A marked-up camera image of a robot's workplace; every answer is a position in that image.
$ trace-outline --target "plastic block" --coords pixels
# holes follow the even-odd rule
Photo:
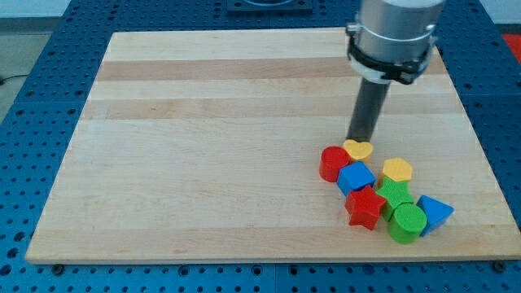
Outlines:
[[[322,151],[318,172],[322,179],[336,182],[340,169],[347,166],[349,161],[350,158],[345,149],[340,146],[329,146]]]
[[[376,181],[373,173],[363,162],[356,162],[340,169],[337,184],[345,196],[351,191],[372,186]]]
[[[373,145],[370,142],[357,142],[348,139],[344,142],[343,147],[351,157],[352,162],[362,161],[368,164],[373,154]]]
[[[384,160],[382,172],[379,175],[378,187],[382,185],[385,177],[396,182],[410,181],[413,177],[413,166],[402,158]]]
[[[391,216],[404,203],[414,203],[413,197],[409,193],[409,183],[407,181],[396,182],[389,178],[383,179],[383,186],[376,191],[377,195],[383,196],[387,203],[382,210],[385,221],[391,220]]]
[[[422,195],[416,205],[427,215],[427,226],[420,234],[422,237],[440,228],[454,212],[453,207],[426,195]]]
[[[375,194],[371,186],[351,192],[345,201],[345,208],[351,215],[349,225],[363,225],[373,230],[386,201],[385,198]]]
[[[411,203],[396,209],[387,226],[389,234],[398,243],[413,243],[427,225],[425,212]]]

